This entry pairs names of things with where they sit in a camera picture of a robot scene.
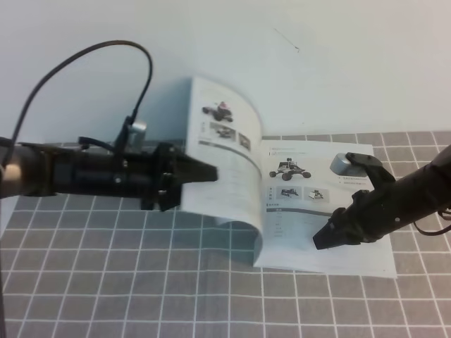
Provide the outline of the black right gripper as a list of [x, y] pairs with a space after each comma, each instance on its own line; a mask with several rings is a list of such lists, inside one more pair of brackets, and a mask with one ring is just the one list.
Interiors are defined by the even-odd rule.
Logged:
[[317, 250], [332, 249], [344, 245], [374, 243], [383, 238], [367, 218], [370, 213], [365, 203], [369, 190], [359, 190], [352, 195], [352, 203], [347, 208], [333, 212], [333, 220], [328, 222], [313, 236]]

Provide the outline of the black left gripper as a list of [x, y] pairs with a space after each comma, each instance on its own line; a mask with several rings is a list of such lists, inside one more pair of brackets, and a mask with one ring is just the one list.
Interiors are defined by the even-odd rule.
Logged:
[[182, 184], [215, 182], [216, 166], [183, 154], [175, 145], [159, 143], [152, 152], [143, 151], [144, 172], [149, 184], [140, 198], [143, 211], [168, 211], [180, 205]]

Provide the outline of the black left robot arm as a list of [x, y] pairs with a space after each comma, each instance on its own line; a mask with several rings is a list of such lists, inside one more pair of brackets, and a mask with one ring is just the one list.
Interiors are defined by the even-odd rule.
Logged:
[[57, 194], [112, 196], [140, 200], [140, 208], [167, 211], [180, 205], [187, 183], [215, 182], [215, 166], [162, 142], [139, 154], [99, 154], [44, 144], [14, 144], [1, 138], [1, 198]]

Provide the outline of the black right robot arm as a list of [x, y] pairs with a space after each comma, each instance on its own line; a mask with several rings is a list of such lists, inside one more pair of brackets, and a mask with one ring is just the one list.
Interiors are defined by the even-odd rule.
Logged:
[[450, 208], [450, 147], [429, 164], [396, 180], [374, 156], [346, 153], [355, 173], [364, 171], [373, 190], [359, 190], [352, 204], [336, 209], [313, 236], [318, 250], [373, 243], [433, 213]]

